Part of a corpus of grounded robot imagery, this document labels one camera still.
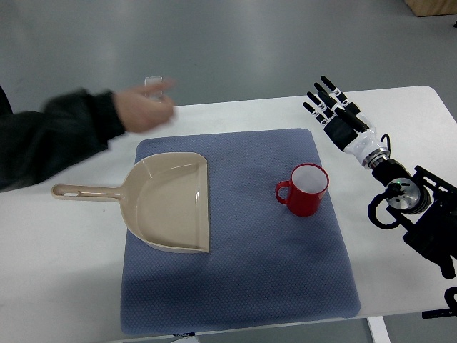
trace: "gray floor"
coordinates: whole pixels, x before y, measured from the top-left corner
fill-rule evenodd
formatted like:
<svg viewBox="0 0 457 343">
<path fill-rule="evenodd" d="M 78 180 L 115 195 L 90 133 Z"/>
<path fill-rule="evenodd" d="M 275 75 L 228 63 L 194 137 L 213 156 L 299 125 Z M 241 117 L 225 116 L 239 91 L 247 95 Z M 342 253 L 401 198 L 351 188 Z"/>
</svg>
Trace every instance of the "gray floor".
<svg viewBox="0 0 457 343">
<path fill-rule="evenodd" d="M 158 74 L 177 80 L 179 105 L 302 95 L 325 74 L 344 91 L 431 86 L 456 118 L 456 20 L 416 18 L 403 0 L 1 0 L 0 84 L 20 111 Z M 456 320 L 386 325 L 392 342 L 455 342 Z M 201 340 L 371 342 L 363 320 Z"/>
</svg>

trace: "blue mat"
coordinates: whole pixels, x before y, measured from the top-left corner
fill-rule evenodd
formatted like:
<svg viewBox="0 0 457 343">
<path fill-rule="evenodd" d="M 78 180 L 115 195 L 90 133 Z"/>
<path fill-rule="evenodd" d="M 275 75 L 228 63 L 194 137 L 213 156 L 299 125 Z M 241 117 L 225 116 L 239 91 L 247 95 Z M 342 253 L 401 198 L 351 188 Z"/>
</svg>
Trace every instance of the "blue mat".
<svg viewBox="0 0 457 343">
<path fill-rule="evenodd" d="M 211 253 L 173 254 L 127 233 L 126 334 L 178 334 L 354 317 L 360 302 L 327 192 L 312 217 L 277 202 L 277 182 L 321 164 L 305 129 L 149 139 L 136 160 L 192 151 L 209 166 Z"/>
</svg>

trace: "white table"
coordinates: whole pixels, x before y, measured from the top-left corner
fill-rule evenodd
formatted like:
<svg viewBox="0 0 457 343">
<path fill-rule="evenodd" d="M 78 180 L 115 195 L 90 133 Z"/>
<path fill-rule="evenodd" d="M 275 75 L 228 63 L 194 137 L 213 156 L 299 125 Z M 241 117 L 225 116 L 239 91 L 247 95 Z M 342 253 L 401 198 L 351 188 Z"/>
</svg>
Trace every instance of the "white table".
<svg viewBox="0 0 457 343">
<path fill-rule="evenodd" d="M 425 86 L 347 93 L 378 136 L 389 133 L 393 158 L 419 164 L 457 185 L 457 124 Z M 111 150 L 26 189 L 0 193 L 0 342 L 93 342 L 126 337 L 119 325 L 126 226 L 117 203 L 59 201 L 57 183 L 120 185 L 148 138 L 307 128 L 313 133 L 351 259 L 358 317 L 445 308 L 457 285 L 403 243 L 406 230 L 378 229 L 367 206 L 383 191 L 371 172 L 340 152 L 302 107 L 306 96 L 180 106 L 174 124 L 147 136 L 124 135 Z M 383 208 L 380 219 L 391 222 Z"/>
</svg>

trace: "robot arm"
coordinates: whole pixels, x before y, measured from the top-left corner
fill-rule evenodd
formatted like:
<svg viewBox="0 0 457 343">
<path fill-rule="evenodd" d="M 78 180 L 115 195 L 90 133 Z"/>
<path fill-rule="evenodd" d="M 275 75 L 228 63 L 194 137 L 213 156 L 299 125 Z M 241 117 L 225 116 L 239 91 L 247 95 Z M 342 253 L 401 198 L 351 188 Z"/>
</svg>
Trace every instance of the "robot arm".
<svg viewBox="0 0 457 343">
<path fill-rule="evenodd" d="M 443 277 L 454 278 L 456 273 L 452 257 L 457 259 L 457 188 L 420 166 L 411 176 L 391 158 L 390 147 L 377 138 L 376 128 L 357 105 L 350 102 L 325 76 L 321 80 L 333 96 L 315 83 L 318 95 L 314 96 L 311 92 L 307 95 L 318 108 L 314 109 L 306 102 L 303 106 L 341 151 L 354 155 L 386 188 L 369 204 L 368 218 L 382 229 L 393 229 L 398 225 L 405 227 L 404 242 L 437 264 Z M 387 201 L 386 210 L 395 219 L 390 224 L 381 223 L 376 216 L 376 209 L 383 200 Z M 405 217 L 405 214 L 421 213 L 415 224 Z M 457 287 L 451 287 L 445 294 L 446 302 L 454 313 L 457 312 L 456 294 Z"/>
</svg>

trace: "black jacket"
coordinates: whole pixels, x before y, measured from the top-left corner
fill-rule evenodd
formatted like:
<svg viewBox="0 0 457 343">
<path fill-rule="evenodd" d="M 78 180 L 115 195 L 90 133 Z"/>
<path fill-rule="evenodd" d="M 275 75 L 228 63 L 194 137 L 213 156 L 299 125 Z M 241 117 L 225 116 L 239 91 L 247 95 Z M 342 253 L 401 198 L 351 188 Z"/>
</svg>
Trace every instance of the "black jacket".
<svg viewBox="0 0 457 343">
<path fill-rule="evenodd" d="M 84 90 L 50 100 L 42 112 L 13 114 L 0 87 L 0 192 L 37 184 L 108 149 L 125 132 L 113 94 Z"/>
</svg>

